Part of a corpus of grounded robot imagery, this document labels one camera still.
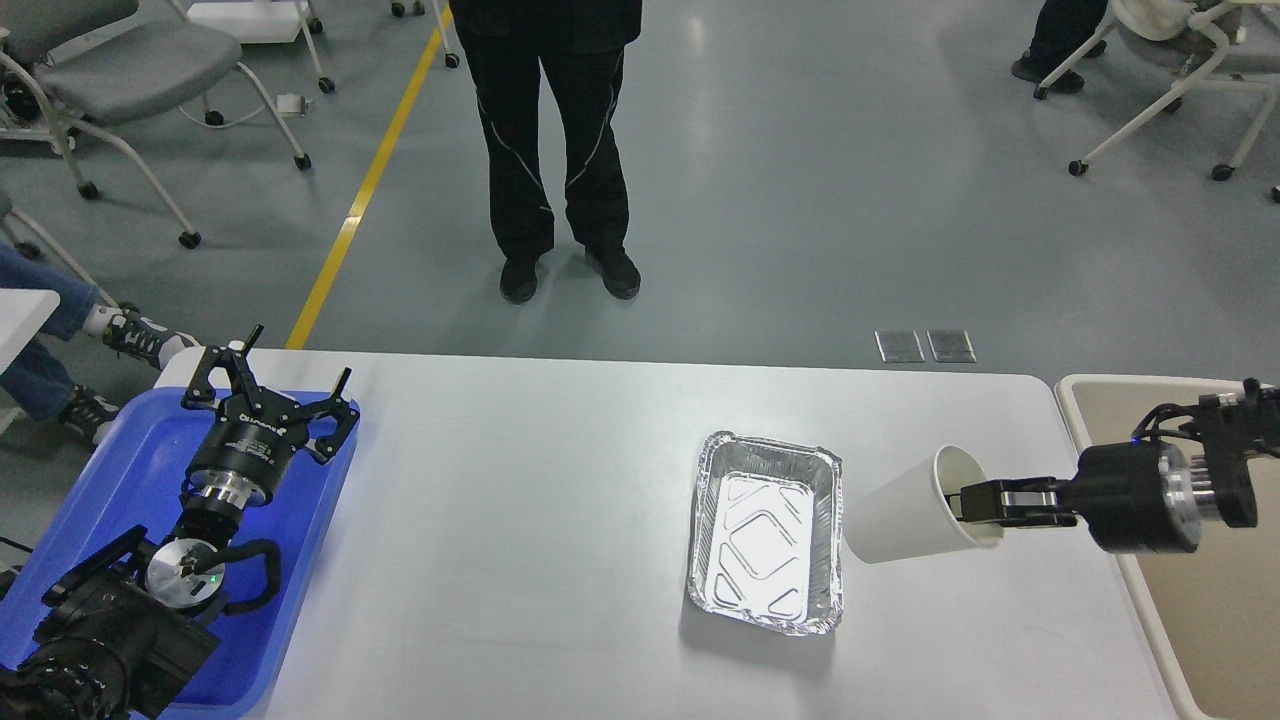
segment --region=metal floor plate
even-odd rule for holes
[[[924,363],[920,338],[915,331],[876,331],[876,345],[886,363]]]
[[[938,363],[977,363],[969,333],[965,331],[928,331],[929,347]]]

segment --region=chair seat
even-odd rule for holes
[[[1120,27],[1120,36],[1134,55],[1148,63],[1175,70],[1187,64],[1188,54],[1169,45],[1167,41],[1147,40],[1124,26]],[[1210,53],[1197,54],[1187,69],[1198,68],[1204,60],[1208,60],[1208,56]],[[1213,72],[1220,74],[1277,74],[1280,73],[1280,55],[1239,53],[1233,49],[1228,50],[1222,64]]]
[[[155,115],[205,92],[241,58],[230,35],[189,22],[151,22],[41,68],[45,91],[99,124]]]

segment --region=paper cup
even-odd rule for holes
[[[845,502],[845,541],[863,562],[995,547],[1005,529],[960,523],[945,497],[983,482],[987,473],[973,456],[943,446],[932,459]]]

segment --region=yellow floor line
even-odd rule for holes
[[[453,13],[445,6],[442,15],[443,24],[448,28]],[[374,191],[378,190],[378,182],[383,179],[383,170],[387,169],[387,161],[390,160],[392,151],[396,150],[401,131],[404,129],[404,122],[408,120],[413,102],[422,90],[426,72],[435,63],[435,53],[439,47],[440,28],[436,28],[431,32],[431,38],[426,42],[426,49],[422,50],[417,68],[413,69],[413,77],[410,78],[408,86],[404,88],[404,95],[401,96],[399,106],[396,108],[396,114],[392,115],[392,122],[387,126],[387,132],[378,146],[378,152],[374,154],[374,161],[369,165],[369,172],[365,173],[365,179],[360,183],[356,200],[352,201],[351,210],[347,211],[347,219],[342,222],[342,229],[338,231],[338,237],[333,241],[333,247],[329,249],[329,256],[325,259],[324,266],[320,268],[320,274],[316,277],[315,284],[311,286],[311,293],[307,296],[307,301],[302,306],[302,313],[298,314],[298,320],[293,324],[293,332],[289,333],[289,340],[285,341],[284,347],[301,350],[306,345],[307,337],[311,336],[316,318],[320,315],[320,309],[324,307],[324,302],[329,297],[329,291],[333,288],[333,281],[338,277],[338,270],[342,269],[343,260],[347,259],[347,250],[351,249],[351,243],[356,240],[356,231],[360,229],[360,222],[365,219],[365,210],[369,208],[369,201],[372,199]]]

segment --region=black shoe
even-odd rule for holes
[[[137,310],[125,310],[108,322],[102,345],[163,370],[174,355],[200,341],[143,318]]]
[[[640,292],[640,270],[621,247],[616,250],[588,247],[586,256],[600,272],[609,295],[618,300],[631,300]]]
[[[502,266],[502,279],[498,288],[512,305],[524,305],[538,292],[538,273],[534,260],[507,260]]]
[[[1034,82],[1039,85],[1048,77],[1055,68],[1048,68],[1047,70],[1041,68],[1038,64],[1033,63],[1030,58],[1025,54],[1014,60],[1014,67],[1009,68],[1009,72],[1014,73],[1018,79],[1025,79],[1027,82]],[[1061,92],[1064,95],[1071,95],[1084,90],[1084,78],[1079,76],[1075,70],[1066,70],[1066,74],[1057,78],[1057,82],[1048,86],[1053,92]]]
[[[67,407],[58,414],[58,421],[97,447],[106,437],[106,432],[111,429],[111,423],[119,413],[119,407],[108,402],[92,388],[76,386],[76,392],[72,393]]]

